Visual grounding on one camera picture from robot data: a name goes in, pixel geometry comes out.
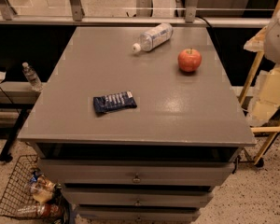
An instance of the plastic bottle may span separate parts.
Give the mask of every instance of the plastic bottle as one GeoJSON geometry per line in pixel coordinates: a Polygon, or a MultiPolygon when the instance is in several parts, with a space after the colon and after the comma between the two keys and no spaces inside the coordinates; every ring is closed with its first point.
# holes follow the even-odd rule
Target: plastic bottle
{"type": "Polygon", "coordinates": [[[34,203],[20,207],[16,217],[62,217],[63,208],[56,204],[34,203]]]}
{"type": "Polygon", "coordinates": [[[133,44],[133,52],[140,50],[150,51],[158,45],[169,40],[172,36],[173,28],[169,23],[162,23],[148,31],[140,34],[139,43],[133,44]]]}
{"type": "Polygon", "coordinates": [[[28,63],[23,63],[22,67],[22,72],[25,74],[27,80],[31,84],[32,90],[41,92],[41,90],[43,89],[43,85],[34,68],[28,63]]]}

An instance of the bottle cap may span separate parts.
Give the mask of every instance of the bottle cap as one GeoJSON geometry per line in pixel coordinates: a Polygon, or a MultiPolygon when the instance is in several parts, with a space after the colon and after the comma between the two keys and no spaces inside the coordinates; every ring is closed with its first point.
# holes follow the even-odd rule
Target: bottle cap
{"type": "Polygon", "coordinates": [[[133,44],[133,52],[136,53],[136,52],[139,52],[141,50],[141,46],[139,43],[135,43],[133,44]]]}

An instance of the drawer handle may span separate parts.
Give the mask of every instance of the drawer handle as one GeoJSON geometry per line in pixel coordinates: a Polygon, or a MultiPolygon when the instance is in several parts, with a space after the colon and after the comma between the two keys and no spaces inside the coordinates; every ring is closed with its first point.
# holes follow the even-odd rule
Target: drawer handle
{"type": "Polygon", "coordinates": [[[139,174],[136,174],[134,176],[134,178],[132,179],[132,182],[133,183],[140,183],[141,182],[141,179],[139,178],[139,174]]]}
{"type": "Polygon", "coordinates": [[[134,204],[134,206],[141,206],[140,201],[137,200],[137,202],[134,204]]]}

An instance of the bottle label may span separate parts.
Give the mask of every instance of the bottle label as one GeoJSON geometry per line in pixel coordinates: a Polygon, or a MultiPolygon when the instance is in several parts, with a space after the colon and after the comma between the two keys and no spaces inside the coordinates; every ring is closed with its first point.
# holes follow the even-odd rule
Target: bottle label
{"type": "Polygon", "coordinates": [[[168,29],[150,29],[149,31],[145,32],[146,35],[149,35],[152,40],[152,48],[156,48],[161,43],[165,42],[170,38],[171,32],[168,29]]]}

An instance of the table top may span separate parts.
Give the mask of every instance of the table top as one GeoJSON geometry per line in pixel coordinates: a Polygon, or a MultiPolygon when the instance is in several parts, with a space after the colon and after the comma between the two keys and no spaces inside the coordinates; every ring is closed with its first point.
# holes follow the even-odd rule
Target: table top
{"type": "Polygon", "coordinates": [[[166,146],[253,146],[256,141],[205,28],[175,27],[151,52],[133,54],[146,27],[78,27],[19,138],[166,146]],[[182,49],[203,56],[178,68],[182,49]],[[93,97],[131,91],[138,107],[97,115],[93,97]]]}

